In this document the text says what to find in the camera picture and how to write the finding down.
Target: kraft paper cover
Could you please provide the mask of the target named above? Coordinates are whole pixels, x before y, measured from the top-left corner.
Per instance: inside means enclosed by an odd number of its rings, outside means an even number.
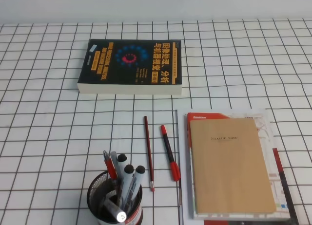
[[[273,213],[276,206],[252,119],[190,122],[198,213]]]

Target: white table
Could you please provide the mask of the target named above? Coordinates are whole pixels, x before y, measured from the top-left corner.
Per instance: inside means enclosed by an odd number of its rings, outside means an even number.
[[[159,126],[178,159],[177,108],[266,108],[301,225],[312,224],[312,21],[0,25],[0,224],[96,224],[86,204],[102,152],[148,167],[143,225],[182,224]],[[182,39],[183,96],[82,95],[89,38]]]

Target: black marker cap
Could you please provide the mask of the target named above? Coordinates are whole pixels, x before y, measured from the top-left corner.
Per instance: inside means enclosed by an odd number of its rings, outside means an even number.
[[[144,166],[138,166],[136,168],[136,172],[140,173],[140,174],[144,174],[145,173],[145,167]]]
[[[127,160],[127,156],[125,154],[122,153],[118,156],[118,162],[123,163],[126,160]]]
[[[125,171],[125,173],[127,173],[127,174],[132,174],[132,173],[135,171],[135,169],[133,168],[132,165],[128,164],[127,166],[125,166],[124,171]]]

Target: marker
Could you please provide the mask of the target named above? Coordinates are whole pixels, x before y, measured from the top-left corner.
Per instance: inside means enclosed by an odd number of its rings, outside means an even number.
[[[117,177],[118,179],[122,179],[122,171],[120,170],[119,166],[118,166],[118,160],[117,160],[117,153],[116,151],[112,151],[109,154],[111,156],[111,159],[113,161],[116,173],[117,173]]]
[[[180,174],[179,167],[177,166],[177,164],[175,162],[174,156],[172,155],[172,151],[171,151],[168,135],[166,132],[166,128],[164,125],[161,125],[160,127],[161,127],[161,133],[162,133],[162,136],[164,138],[164,142],[165,142],[165,146],[166,146],[166,150],[167,150],[167,154],[168,154],[168,158],[169,158],[169,162],[170,162],[172,177],[173,177],[174,181],[179,181],[181,179],[181,174]]]
[[[145,173],[144,166],[138,166],[133,175],[132,182],[128,191],[128,195],[126,197],[126,205],[122,208],[126,213],[129,213],[132,209],[133,202],[137,197],[138,190],[140,189],[140,185]]]
[[[125,167],[127,165],[126,161],[127,161],[127,156],[125,154],[122,153],[122,154],[118,155],[117,162],[118,162],[119,171],[121,172],[120,173],[121,174],[121,176],[120,176],[121,179],[123,178],[123,171],[124,171],[124,169],[125,169]]]
[[[135,170],[133,166],[130,164],[124,168],[123,180],[121,182],[120,191],[119,191],[118,198],[117,198],[117,205],[120,208],[123,208],[123,206],[126,203],[126,197],[129,191],[130,184],[132,182],[132,176],[133,176],[134,171]]]
[[[122,223],[126,221],[127,215],[121,210],[118,206],[116,206],[110,199],[106,199],[104,201],[105,208],[111,213],[111,215],[117,220],[117,222]]]
[[[102,212],[102,209],[103,209],[103,206],[104,206],[104,202],[105,200],[107,199],[110,199],[111,197],[115,196],[116,195],[116,190],[113,190],[113,191],[110,191],[109,193],[107,193],[103,198],[102,200],[100,201],[99,203],[99,206],[98,206],[98,214],[100,215],[101,212]]]

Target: pen holder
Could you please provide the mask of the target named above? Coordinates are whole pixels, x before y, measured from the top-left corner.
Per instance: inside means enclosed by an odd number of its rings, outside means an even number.
[[[104,171],[98,175],[90,184],[87,193],[87,203],[89,210],[97,218],[99,225],[141,225],[143,220],[143,210],[141,207],[142,186],[137,193],[133,209],[127,214],[127,220],[123,223],[118,223],[116,219],[105,208],[100,209],[100,204],[106,195],[110,194],[111,200],[115,203],[117,196],[114,195],[114,184],[111,180],[108,171]]]

